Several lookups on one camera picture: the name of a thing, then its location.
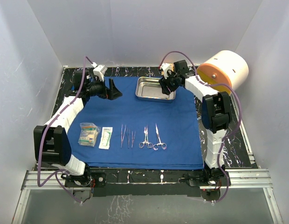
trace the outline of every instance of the metal tray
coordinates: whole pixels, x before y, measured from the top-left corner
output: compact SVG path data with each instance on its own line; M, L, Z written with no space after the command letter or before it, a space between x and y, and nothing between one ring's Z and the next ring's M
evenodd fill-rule
M159 78L140 77L137 82L136 96L140 100L171 103L176 98L176 92L169 96L162 93Z

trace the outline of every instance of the scissors handle ring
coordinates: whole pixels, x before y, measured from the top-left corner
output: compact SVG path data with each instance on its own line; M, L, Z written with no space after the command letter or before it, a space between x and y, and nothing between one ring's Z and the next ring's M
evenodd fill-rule
M153 143L147 142L147 143L146 143L146 146L147 146L148 148L153 148Z
M158 150L158 144L153 145L153 149L154 149L155 151L157 151L157 150Z
M144 146L145 146L145 142L140 142L140 143L139 143L139 147L140 147L140 148L143 148Z
M161 148L162 149L166 149L166 146L167 146L166 143L161 143Z

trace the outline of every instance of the gauze package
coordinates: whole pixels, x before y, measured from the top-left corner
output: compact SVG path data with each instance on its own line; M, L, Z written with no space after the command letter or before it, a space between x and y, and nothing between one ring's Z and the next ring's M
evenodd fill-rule
M80 127L81 132L78 140L79 145L94 147L101 128L97 127L93 123L80 123Z
M112 127L102 128L102 136L99 145L100 149L109 149L111 134L112 134Z

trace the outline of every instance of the robotic arm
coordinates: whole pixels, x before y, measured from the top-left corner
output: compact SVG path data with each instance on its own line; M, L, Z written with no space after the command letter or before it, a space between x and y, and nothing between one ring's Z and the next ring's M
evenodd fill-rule
M208 87L199 76L189 70L185 60L174 63L175 72L170 64L164 63L160 69L164 76L159 80L162 93L169 95L179 86L192 92L202 102L202 123L207 131L207 156L205 169L208 180L216 180L223 176L217 158L222 138L231 122L230 99L227 92L218 92ZM220 153L220 166L225 169L223 151Z
M106 67L92 63L94 68L85 71L83 80L83 71L77 70L73 77L73 90L69 90L64 98L63 104L55 115L43 126L36 126L34 129L34 149L35 158L38 161L41 138L46 126L57 116L53 124L46 133L42 161L49 163L59 169L65 169L69 172L70 177L81 182L89 180L89 168L83 162L78 160L71 152L71 146L67 137L76 115L83 109L89 98L98 96L102 99L114 100L122 96L122 93L115 87L112 79L109 79L109 88L104 81ZM70 104L75 98L79 87L83 82L82 89L78 98Z

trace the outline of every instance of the forceps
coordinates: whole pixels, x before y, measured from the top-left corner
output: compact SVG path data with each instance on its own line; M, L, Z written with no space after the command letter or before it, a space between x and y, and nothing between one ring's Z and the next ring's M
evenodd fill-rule
M148 148L153 147L153 143L149 142L148 126L144 127L144 141L139 143L139 147L143 148L145 146L145 144Z
M153 145L153 149L154 150L158 150L158 146L161 146L162 149L166 149L166 143L162 143L160 136L159 136L159 131L157 128L157 124L156 124L156 135L157 135L157 144Z

